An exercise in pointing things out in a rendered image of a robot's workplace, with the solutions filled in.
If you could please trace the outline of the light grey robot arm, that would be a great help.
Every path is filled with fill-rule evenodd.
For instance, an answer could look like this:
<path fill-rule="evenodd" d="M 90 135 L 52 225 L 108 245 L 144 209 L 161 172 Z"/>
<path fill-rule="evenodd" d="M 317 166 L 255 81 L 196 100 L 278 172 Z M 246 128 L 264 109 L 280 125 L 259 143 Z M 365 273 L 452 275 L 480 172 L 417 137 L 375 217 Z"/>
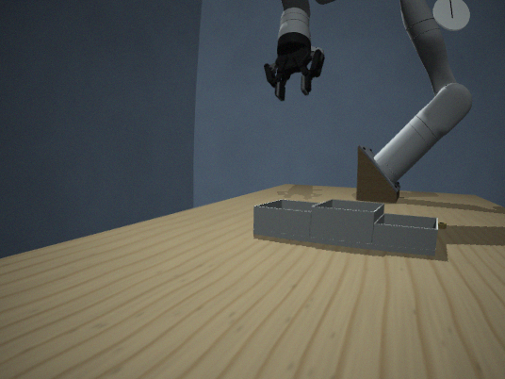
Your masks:
<path fill-rule="evenodd" d="M 309 1 L 281 1 L 284 13 L 278 40 L 285 33 L 298 32 L 311 41 Z M 434 98 L 374 157 L 394 183 L 458 124 L 472 106 L 470 91 L 456 82 L 449 67 L 443 35 L 426 0 L 399 2 L 404 27 L 427 71 Z"/>

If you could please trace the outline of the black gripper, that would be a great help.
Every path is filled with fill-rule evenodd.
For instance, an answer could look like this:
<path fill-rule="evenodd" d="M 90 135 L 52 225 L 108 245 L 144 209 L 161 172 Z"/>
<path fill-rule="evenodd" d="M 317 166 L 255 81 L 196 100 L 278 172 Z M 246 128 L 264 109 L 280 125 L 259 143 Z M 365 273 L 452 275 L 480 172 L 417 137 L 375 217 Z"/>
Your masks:
<path fill-rule="evenodd" d="M 314 77 L 319 77 L 322 70 L 324 56 L 321 51 L 317 49 L 311 53 L 311 42 L 305 35 L 298 32 L 288 32 L 279 38 L 277 54 L 278 57 L 274 63 L 264 65 L 267 81 L 275 88 L 276 97 L 280 101 L 285 100 L 286 81 L 292 74 L 300 72 L 302 73 L 301 91 L 304 95 L 309 95 L 311 80 Z M 312 64 L 308 70 L 307 65 L 311 60 Z M 277 75 L 275 77 L 276 69 Z"/>

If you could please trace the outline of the grey rack of bins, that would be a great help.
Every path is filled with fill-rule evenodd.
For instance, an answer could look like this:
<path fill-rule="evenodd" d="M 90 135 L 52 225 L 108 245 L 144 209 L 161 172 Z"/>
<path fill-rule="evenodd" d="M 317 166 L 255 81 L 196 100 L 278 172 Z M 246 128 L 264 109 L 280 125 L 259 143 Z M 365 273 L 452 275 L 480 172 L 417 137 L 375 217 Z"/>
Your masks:
<path fill-rule="evenodd" d="M 314 203 L 281 199 L 253 206 L 253 233 L 279 239 L 435 256 L 438 220 L 384 213 L 381 203 L 335 199 Z"/>

